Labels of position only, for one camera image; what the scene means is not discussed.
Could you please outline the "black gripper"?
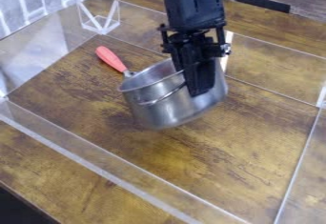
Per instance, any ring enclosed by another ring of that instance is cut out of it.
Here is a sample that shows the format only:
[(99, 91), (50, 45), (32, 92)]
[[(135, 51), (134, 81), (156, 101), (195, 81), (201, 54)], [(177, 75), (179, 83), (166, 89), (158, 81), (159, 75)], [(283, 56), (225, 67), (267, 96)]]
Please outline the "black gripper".
[[(171, 54), (177, 71), (183, 70), (191, 96), (206, 93), (215, 84), (214, 57), (225, 57), (231, 54), (231, 44), (226, 39), (225, 27), (177, 31), (162, 24), (158, 30), (162, 35), (162, 51)], [(182, 46), (181, 58), (175, 50)]]

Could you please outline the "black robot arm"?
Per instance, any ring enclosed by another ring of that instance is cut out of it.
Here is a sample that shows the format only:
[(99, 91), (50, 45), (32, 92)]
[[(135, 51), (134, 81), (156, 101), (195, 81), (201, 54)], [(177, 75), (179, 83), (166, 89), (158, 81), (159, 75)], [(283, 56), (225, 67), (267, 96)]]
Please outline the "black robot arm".
[(227, 25), (223, 0), (163, 0), (169, 24), (162, 24), (163, 52), (183, 71), (193, 96), (215, 85), (215, 60), (231, 54), (226, 41)]

